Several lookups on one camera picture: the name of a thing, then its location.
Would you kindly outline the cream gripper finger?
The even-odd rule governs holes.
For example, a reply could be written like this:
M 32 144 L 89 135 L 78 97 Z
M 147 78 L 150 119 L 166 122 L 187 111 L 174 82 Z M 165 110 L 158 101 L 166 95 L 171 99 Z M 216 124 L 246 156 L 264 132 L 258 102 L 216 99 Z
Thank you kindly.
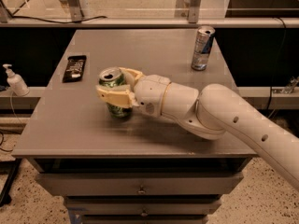
M 141 71 L 131 68 L 121 67 L 121 71 L 124 74 L 126 84 L 129 85 L 131 89 L 133 89 L 138 80 L 144 76 Z
M 107 104 L 122 108 L 138 106 L 135 94 L 131 91 L 129 85 L 120 85 L 113 88 L 96 85 L 95 88 L 99 97 Z

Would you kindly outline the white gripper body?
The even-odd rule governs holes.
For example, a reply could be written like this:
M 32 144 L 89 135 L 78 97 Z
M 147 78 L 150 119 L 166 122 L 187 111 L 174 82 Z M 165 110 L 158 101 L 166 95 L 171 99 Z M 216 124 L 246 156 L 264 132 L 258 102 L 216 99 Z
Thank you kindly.
M 164 94 L 170 83 L 169 78 L 158 75 L 140 78 L 134 87 L 139 111 L 144 115 L 160 117 Z

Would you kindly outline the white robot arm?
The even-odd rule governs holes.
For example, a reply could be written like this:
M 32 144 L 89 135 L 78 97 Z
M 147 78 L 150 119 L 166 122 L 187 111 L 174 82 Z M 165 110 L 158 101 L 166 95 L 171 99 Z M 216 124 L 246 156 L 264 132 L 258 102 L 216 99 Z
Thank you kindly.
M 100 72 L 96 90 L 107 104 L 166 117 L 207 140 L 231 133 L 299 189 L 299 138 L 221 84 L 209 84 L 199 91 L 167 77 L 109 67 Z

